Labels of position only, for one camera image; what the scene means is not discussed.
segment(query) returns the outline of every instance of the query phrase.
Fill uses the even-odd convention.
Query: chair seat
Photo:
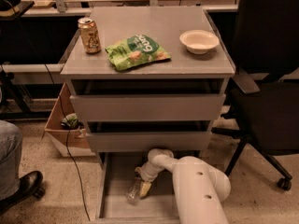
[[[265,83],[246,95],[229,92],[230,101],[256,148],[270,155],[299,153],[299,83]]]

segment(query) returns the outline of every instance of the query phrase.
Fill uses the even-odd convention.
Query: concrete floor
[[[45,134],[46,121],[15,121],[23,133],[20,175],[40,170],[45,196],[34,197],[12,207],[0,217],[3,224],[88,223],[84,211],[78,172],[70,158],[64,158]],[[217,126],[235,126],[219,119]],[[203,159],[223,170],[235,150],[236,141],[214,134]],[[229,223],[294,224],[299,222],[298,155],[278,157],[293,175],[292,189],[283,191],[276,183],[280,174],[252,147],[246,146],[230,175],[232,190],[223,203]],[[95,220],[101,169],[95,157],[76,157],[84,188],[87,212]]]

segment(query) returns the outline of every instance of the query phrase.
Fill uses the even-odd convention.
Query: person
[[[43,175],[33,171],[19,178],[22,135],[20,129],[0,120],[0,216],[31,195],[40,198]]]

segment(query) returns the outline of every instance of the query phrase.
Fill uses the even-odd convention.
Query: chair backrest
[[[240,0],[232,58],[249,73],[299,67],[299,0]]]

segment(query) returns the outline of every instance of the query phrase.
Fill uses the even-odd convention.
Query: grey tabletop
[[[231,65],[221,45],[204,55],[189,53],[179,36],[189,30],[213,32],[201,7],[95,7],[102,50],[84,51],[78,39],[61,73],[72,78],[231,77]],[[132,35],[147,35],[171,55],[167,62],[149,63],[118,72],[105,48]]]

